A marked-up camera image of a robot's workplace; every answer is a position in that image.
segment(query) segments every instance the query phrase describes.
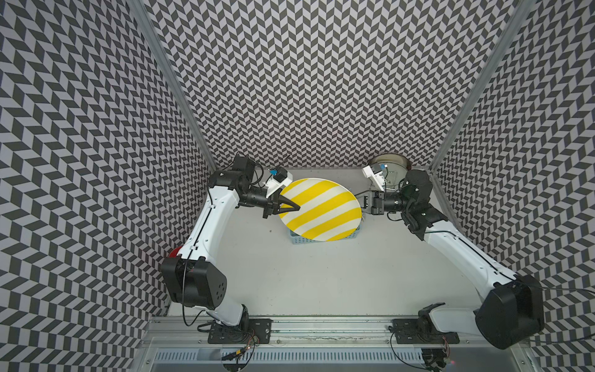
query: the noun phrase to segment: chevron patterned wall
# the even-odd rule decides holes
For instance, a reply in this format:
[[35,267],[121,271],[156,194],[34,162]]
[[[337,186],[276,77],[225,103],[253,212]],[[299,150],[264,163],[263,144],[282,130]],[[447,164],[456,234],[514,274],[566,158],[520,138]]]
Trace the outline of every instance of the chevron patterned wall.
[[[439,169],[466,232],[545,286],[595,284],[594,12],[537,3]],[[538,339],[595,332],[595,296],[545,296]],[[547,371],[595,371],[595,340],[533,345]]]
[[0,12],[0,370],[125,368],[206,165],[123,0]]
[[433,158],[517,0],[145,0],[215,161]]

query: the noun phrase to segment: wire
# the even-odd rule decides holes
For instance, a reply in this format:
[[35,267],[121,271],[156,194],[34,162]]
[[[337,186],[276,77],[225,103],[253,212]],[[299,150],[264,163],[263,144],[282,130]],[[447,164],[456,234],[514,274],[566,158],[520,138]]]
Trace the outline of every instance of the wire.
[[256,163],[256,165],[258,165],[258,167],[261,169],[261,176],[258,177],[258,179],[256,181],[252,182],[250,185],[256,185],[256,184],[258,184],[262,180],[262,177],[264,176],[264,168],[262,168],[262,164],[260,164],[258,162],[258,163]]
[[496,267],[494,267],[494,265],[492,265],[492,264],[491,264],[491,262],[487,260],[487,258],[485,258],[485,257],[484,257],[484,256],[483,256],[481,253],[479,253],[479,252],[478,252],[477,250],[475,250],[475,249],[474,249],[474,248],[473,248],[471,245],[469,245],[469,244],[468,244],[466,241],[464,241],[463,239],[461,239],[459,236],[455,235],[453,232],[450,232],[450,231],[447,231],[447,230],[440,230],[440,231],[426,231],[425,233],[426,233],[426,234],[433,234],[433,233],[448,233],[448,234],[451,234],[451,235],[452,235],[452,236],[454,236],[454,237],[458,237],[458,238],[459,238],[459,240],[460,240],[461,242],[463,242],[463,243],[464,243],[464,244],[465,244],[467,247],[471,248],[471,250],[472,250],[472,251],[474,251],[475,253],[477,253],[477,254],[478,254],[478,255],[479,255],[479,256],[480,256],[480,257],[481,257],[481,258],[482,258],[482,259],[483,259],[485,262],[487,262],[487,264],[488,264],[489,266],[491,266],[491,267],[492,267],[494,270],[498,271],[498,273],[499,273],[500,275],[502,275],[503,277],[505,277],[505,278],[509,279],[509,280],[510,280],[510,281],[512,281],[512,282],[516,282],[516,283],[518,283],[519,285],[524,285],[524,286],[526,286],[526,287],[537,288],[537,289],[569,290],[569,291],[573,291],[573,290],[575,290],[575,291],[577,291],[577,292],[581,292],[581,291],[583,291],[583,292],[589,292],[589,293],[592,293],[592,294],[594,294],[594,295],[595,295],[595,290],[586,289],[586,288],[544,287],[544,286],[534,286],[534,285],[531,285],[531,284],[526,284],[526,283],[524,283],[524,282],[521,282],[521,281],[520,281],[520,280],[518,280],[518,279],[513,279],[513,278],[511,278],[511,277],[509,277],[509,276],[506,276],[506,275],[502,274],[502,273],[500,272],[500,270],[498,270]]
[[442,336],[442,339],[444,340],[444,353],[446,354],[446,358],[450,358],[450,345],[448,344],[446,337]]
[[244,364],[244,366],[242,368],[240,368],[238,371],[241,371],[242,369],[246,368],[248,366],[248,363],[250,363],[250,360],[252,360],[252,356],[254,355],[254,353],[256,352],[256,341],[254,341],[254,337],[258,338],[255,334],[254,334],[254,330],[252,330],[252,336],[250,337],[250,339],[248,340],[248,344],[246,346],[250,347],[250,341],[253,342],[252,344],[252,352],[250,353],[250,356],[248,357],[248,360],[246,361],[246,363]]
[[[236,152],[236,156],[238,156],[238,155],[240,155],[240,154],[241,154],[243,157],[246,157],[246,154],[244,154],[243,152],[241,152],[241,151],[238,151],[238,152]],[[234,156],[234,157],[233,157],[233,159],[231,160],[231,162],[230,162],[229,164],[227,164],[225,167],[223,167],[223,168],[221,168],[221,169],[219,169],[219,170],[226,170],[226,169],[228,169],[229,167],[231,167],[231,166],[233,165],[233,161],[236,159],[236,156]]]
[[417,232],[417,230],[419,230],[419,224],[417,223],[415,218],[413,218],[413,216],[411,216],[411,214],[409,213],[409,206],[411,206],[411,204],[413,204],[413,199],[410,199],[407,203],[407,206],[405,207],[405,215],[407,216],[407,221],[411,223],[410,230]]
[[211,205],[209,206],[209,211],[206,214],[205,222],[202,223],[201,230],[198,232],[198,235],[196,235],[196,239],[194,240],[194,245],[196,245],[196,243],[198,242],[198,238],[201,236],[202,230],[205,228],[206,222],[209,220],[209,216],[211,215],[211,211],[213,210],[213,208],[211,208],[211,206],[215,205],[213,203],[213,197],[211,196],[211,191],[207,188],[206,192],[209,194],[209,199],[211,200]]
[[184,320],[184,324],[186,325],[186,327],[190,327],[192,324],[194,324],[194,322],[196,322],[196,318],[198,318],[198,315],[200,315],[202,312],[199,312],[196,318],[194,318],[194,320],[192,321],[192,323],[188,324],[188,322],[186,321],[186,312],[184,311],[186,307],[184,305],[184,293],[186,292],[186,270],[188,270],[188,260],[190,259],[191,254],[192,250],[188,252],[188,257],[186,257],[186,262],[184,262],[184,275],[182,276],[182,319]]
[[389,220],[391,220],[391,221],[394,221],[394,222],[403,221],[403,219],[402,219],[402,218],[400,218],[400,219],[398,219],[398,220],[393,220],[392,218],[390,218],[390,217],[389,217],[389,214],[396,214],[396,213],[395,213],[395,212],[388,212],[388,213],[386,214],[386,218],[388,218]]
[[202,329],[202,328],[203,328],[203,327],[206,327],[206,326],[212,326],[214,323],[215,323],[215,321],[214,321],[214,320],[209,320],[209,321],[208,321],[208,322],[206,322],[206,323],[202,323],[202,324],[198,325],[198,326],[196,327],[196,330],[197,330],[198,332],[202,332],[202,333],[209,333],[209,332],[211,331],[211,329]]
[[586,335],[579,339],[570,339],[570,340],[562,340],[562,341],[540,341],[540,340],[535,340],[535,339],[527,339],[527,340],[531,341],[531,342],[537,342],[537,343],[567,343],[567,342],[585,341],[585,340],[593,339],[593,336],[595,336],[595,333]]
[[477,254],[479,255],[479,257],[481,257],[481,258],[482,258],[482,259],[483,259],[485,262],[487,262],[487,264],[488,264],[488,265],[489,265],[489,266],[490,266],[492,269],[494,269],[494,270],[496,270],[496,271],[498,271],[498,272],[500,271],[500,270],[496,269],[496,268],[494,267],[494,265],[492,265],[492,264],[491,264],[491,262],[490,262],[490,261],[488,261],[488,259],[487,259],[486,257],[484,257],[484,255],[483,255],[483,254],[479,253],[479,252],[478,252],[476,249],[474,249],[474,248],[473,248],[471,245],[469,245],[469,244],[468,244],[466,241],[464,241],[463,239],[461,239],[461,237],[457,236],[457,235],[456,235],[456,234],[454,234],[453,232],[450,232],[450,231],[448,231],[448,230],[439,230],[439,231],[426,231],[425,233],[426,233],[426,234],[433,234],[433,233],[448,233],[448,234],[451,234],[451,235],[452,235],[452,236],[454,236],[454,237],[458,237],[458,238],[459,238],[459,240],[460,240],[461,242],[463,242],[463,243],[464,243],[464,244],[465,244],[467,247],[469,247],[469,248],[470,248],[472,251],[474,251],[475,253],[477,253]]
[[428,368],[425,368],[425,367],[424,367],[424,368],[422,368],[422,367],[416,367],[416,366],[414,366],[414,365],[410,365],[409,363],[407,363],[407,362],[406,362],[406,361],[404,361],[403,359],[399,358],[399,356],[397,355],[397,353],[395,353],[395,351],[394,351],[394,348],[393,348],[393,336],[394,336],[394,332],[393,332],[393,330],[392,330],[392,327],[389,327],[389,330],[392,332],[392,333],[390,334],[390,339],[389,339],[389,340],[390,340],[390,349],[393,351],[393,354],[394,354],[394,355],[397,357],[397,359],[398,359],[398,360],[400,360],[400,361],[401,361],[401,363],[403,363],[403,364],[406,364],[406,365],[408,365],[408,366],[410,366],[410,367],[412,367],[412,368],[416,368],[416,369],[418,369],[418,370],[430,371],[430,369],[428,369]]
[[589,292],[595,295],[595,290],[586,289],[586,288],[562,288],[562,287],[542,287],[542,286],[534,286],[532,284],[526,284],[525,282],[521,282],[518,279],[510,278],[502,273],[500,273],[503,277],[510,279],[513,282],[518,283],[519,285],[524,285],[525,287],[537,288],[537,289],[551,289],[551,290],[569,290],[569,291],[577,291],[577,292]]

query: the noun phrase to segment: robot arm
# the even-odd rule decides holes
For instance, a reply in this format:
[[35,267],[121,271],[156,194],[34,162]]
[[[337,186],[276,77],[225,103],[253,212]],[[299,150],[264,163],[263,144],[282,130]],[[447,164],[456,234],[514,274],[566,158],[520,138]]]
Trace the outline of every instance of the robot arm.
[[282,167],[271,170],[265,186],[252,185],[255,162],[236,156],[231,170],[218,170],[208,182],[205,206],[188,240],[161,264],[161,273],[173,302],[202,307],[212,318],[226,326],[247,321],[246,308],[225,296],[227,279],[215,266],[225,227],[238,206],[261,207],[262,217],[297,211],[299,206],[280,195],[292,182],[291,173]]
[[369,214],[400,212],[409,231],[444,254],[471,281],[483,302],[479,309],[430,305],[419,312],[418,327],[482,335],[500,349],[541,331],[544,319],[539,282],[519,276],[467,239],[429,203],[431,191],[428,174],[411,170],[397,191],[369,190],[356,195],[363,199],[362,210]]

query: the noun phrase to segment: black cable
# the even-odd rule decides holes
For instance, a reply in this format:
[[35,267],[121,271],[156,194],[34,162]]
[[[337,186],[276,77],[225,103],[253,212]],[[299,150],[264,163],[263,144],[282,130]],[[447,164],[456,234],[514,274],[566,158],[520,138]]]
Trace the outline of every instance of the black cable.
[[248,363],[250,363],[250,360],[252,360],[252,356],[254,355],[255,352],[256,352],[256,343],[254,343],[254,346],[252,347],[252,352],[250,353],[250,356],[248,357],[246,364],[244,364],[244,366],[241,369],[244,369],[248,366]]
[[524,285],[526,287],[537,288],[537,289],[551,289],[551,290],[569,290],[569,291],[577,291],[577,292],[589,292],[595,295],[595,290],[586,289],[586,288],[562,288],[562,287],[542,287],[542,286],[534,286],[532,284],[526,284],[525,282],[521,282],[520,280],[510,278],[502,273],[500,273],[503,277],[510,279],[513,282],[518,283],[519,285]]
[[[211,191],[207,188],[206,192],[209,194],[209,199],[211,200],[211,205],[215,205],[213,203],[213,197],[211,196]],[[211,211],[213,210],[213,208],[211,208],[211,205],[209,206],[209,211],[206,214],[205,217],[205,222],[203,222],[202,226],[201,226],[201,230],[198,232],[198,235],[196,235],[196,239],[194,240],[194,245],[196,245],[196,242],[198,242],[198,238],[201,236],[202,234],[202,229],[205,228],[206,222],[209,220],[209,216],[211,215]]]
[[[208,186],[206,189],[206,193],[209,195],[209,199],[211,200],[211,205],[213,205],[213,197],[211,196],[211,191],[209,190]],[[206,214],[205,222],[202,224],[201,230],[198,232],[198,235],[196,237],[196,240],[194,241],[194,244],[196,244],[199,236],[201,236],[202,229],[205,228],[206,222],[208,221],[209,216],[211,215],[211,210],[212,210],[212,208],[209,206],[209,212]],[[188,270],[188,260],[190,259],[190,255],[192,255],[192,250],[190,250],[190,252],[188,252],[188,257],[186,257],[186,261],[184,262],[184,275],[182,275],[182,320],[184,321],[184,324],[186,325],[186,327],[190,327],[192,324],[194,324],[196,322],[196,319],[198,318],[198,316],[204,312],[204,310],[201,310],[196,315],[196,317],[194,318],[192,323],[188,324],[188,322],[186,321],[186,312],[184,310],[184,308],[186,307],[184,305],[184,294],[186,292],[186,271]]]
[[203,327],[206,327],[206,326],[212,326],[213,324],[215,324],[215,321],[214,321],[214,320],[209,320],[209,321],[208,321],[208,322],[206,322],[206,323],[202,323],[202,324],[198,325],[198,326],[196,327],[196,330],[197,330],[198,332],[202,332],[202,333],[209,333],[209,332],[211,331],[211,329],[202,329],[202,328],[203,328]]
[[256,185],[256,184],[258,184],[258,183],[259,183],[259,182],[262,180],[262,177],[264,176],[264,168],[262,168],[262,164],[260,164],[259,162],[258,162],[258,163],[256,163],[256,164],[257,164],[257,165],[258,165],[258,167],[260,167],[260,169],[261,169],[261,176],[260,176],[260,177],[258,177],[258,179],[257,179],[256,181],[252,182],[250,185]]
[[233,161],[236,159],[236,156],[238,156],[238,155],[240,155],[240,154],[241,154],[243,157],[246,157],[246,154],[244,154],[244,153],[243,153],[243,152],[241,152],[241,151],[238,151],[238,152],[236,152],[236,155],[235,155],[235,156],[233,157],[233,159],[231,160],[231,163],[227,164],[225,167],[223,167],[223,168],[221,168],[221,169],[218,169],[218,170],[226,170],[226,169],[228,169],[229,167],[231,167],[231,166],[233,165]]
[[186,321],[186,312],[184,311],[184,308],[186,307],[184,305],[184,293],[186,290],[186,270],[188,270],[188,260],[190,259],[191,254],[192,250],[188,252],[188,257],[186,257],[186,262],[184,262],[184,275],[182,275],[182,320],[184,320],[184,324],[186,325],[186,327],[190,327],[192,324],[194,324],[194,322],[196,322],[196,318],[198,318],[197,315],[196,318],[194,318],[194,320],[192,321],[192,323],[188,324],[188,322]]
[[496,271],[498,271],[498,272],[500,271],[500,270],[496,269],[496,268],[494,267],[494,265],[492,265],[492,264],[491,264],[491,262],[490,262],[490,261],[488,261],[488,259],[487,259],[486,257],[484,257],[484,256],[483,256],[483,254],[479,253],[477,250],[475,250],[475,249],[474,249],[474,248],[473,248],[471,245],[469,245],[469,244],[468,244],[466,241],[464,241],[463,239],[461,239],[461,237],[460,237],[460,236],[457,236],[455,233],[453,233],[453,232],[450,232],[450,231],[448,231],[448,230],[439,230],[439,231],[426,231],[425,233],[426,233],[426,234],[433,234],[433,233],[448,233],[448,234],[451,234],[451,235],[452,235],[452,236],[454,236],[454,237],[457,237],[457,238],[459,238],[459,240],[460,240],[461,242],[463,242],[463,243],[464,243],[464,244],[465,244],[467,247],[469,247],[469,248],[470,248],[472,251],[474,251],[476,254],[478,254],[478,255],[479,255],[479,257],[481,257],[481,258],[482,258],[482,259],[483,259],[485,262],[487,262],[487,264],[488,264],[488,265],[489,265],[489,266],[490,266],[492,269],[494,269],[494,270],[496,270]]
[[391,220],[391,221],[394,221],[394,222],[403,221],[403,219],[402,219],[402,218],[400,218],[400,219],[398,219],[398,220],[393,220],[392,218],[390,218],[390,217],[389,217],[389,214],[395,214],[395,213],[394,213],[394,212],[393,212],[393,213],[390,213],[390,212],[389,212],[389,213],[387,213],[387,214],[386,214],[386,218],[388,218],[389,220]]
[[463,239],[461,239],[461,237],[457,236],[457,235],[456,235],[456,234],[454,234],[453,232],[450,232],[450,231],[447,231],[447,230],[441,230],[441,231],[427,231],[427,232],[425,232],[425,233],[426,233],[426,234],[432,234],[432,233],[448,233],[448,234],[451,234],[451,235],[452,235],[452,236],[454,236],[454,237],[458,237],[458,238],[459,238],[459,240],[460,240],[461,242],[463,242],[463,243],[464,243],[464,244],[465,244],[467,247],[471,248],[471,250],[472,250],[472,251],[474,251],[475,253],[477,253],[477,254],[478,254],[478,255],[479,255],[479,256],[480,256],[480,257],[481,257],[481,258],[482,258],[482,259],[483,259],[485,262],[487,262],[487,264],[488,264],[489,266],[491,266],[491,267],[492,267],[494,270],[498,271],[498,273],[499,273],[500,275],[502,275],[503,277],[505,277],[505,278],[509,279],[509,280],[510,280],[510,281],[512,281],[512,282],[518,283],[519,285],[524,285],[524,286],[526,286],[526,287],[537,288],[537,289],[569,290],[569,291],[573,291],[573,290],[575,290],[575,291],[577,291],[577,292],[583,291],[583,292],[589,292],[589,293],[592,293],[592,294],[594,294],[594,295],[595,295],[595,290],[586,289],[586,288],[561,288],[561,287],[544,287],[544,286],[534,286],[534,285],[531,285],[531,284],[526,284],[526,283],[524,283],[524,282],[521,282],[520,280],[513,279],[513,278],[511,278],[511,277],[508,277],[508,276],[506,276],[506,275],[502,274],[502,273],[500,272],[500,270],[498,270],[496,267],[494,267],[494,265],[492,265],[492,264],[491,264],[491,262],[487,260],[487,258],[485,258],[485,257],[484,257],[482,254],[480,254],[479,252],[477,252],[477,251],[476,251],[476,250],[475,250],[475,249],[474,249],[474,248],[473,248],[471,245],[467,244],[467,242],[466,242],[466,241],[464,241]]
[[431,371],[429,368],[425,368],[425,367],[422,368],[422,367],[416,367],[414,365],[410,365],[403,359],[399,358],[399,356],[397,355],[397,353],[394,351],[394,348],[393,348],[393,336],[394,336],[394,332],[390,334],[390,339],[389,339],[390,340],[390,349],[393,351],[393,354],[397,357],[397,359],[401,361],[401,363],[406,364],[412,368],[416,368],[418,370]]
[[410,199],[407,203],[407,206],[405,207],[405,215],[407,216],[407,221],[411,223],[410,230],[416,232],[417,230],[419,230],[419,224],[417,223],[417,221],[415,221],[415,218],[413,218],[413,216],[411,216],[411,214],[409,213],[409,206],[411,204],[413,204],[413,199]]

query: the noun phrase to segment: yellow striped plate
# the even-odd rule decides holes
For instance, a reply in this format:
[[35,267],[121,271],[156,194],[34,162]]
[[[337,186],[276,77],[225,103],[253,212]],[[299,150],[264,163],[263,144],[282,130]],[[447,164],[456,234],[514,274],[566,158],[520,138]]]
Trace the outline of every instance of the yellow striped plate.
[[306,239],[319,242],[343,239],[351,235],[362,220],[358,200],[351,191],[333,181],[297,180],[285,187],[281,195],[301,207],[297,212],[280,214],[281,221]]

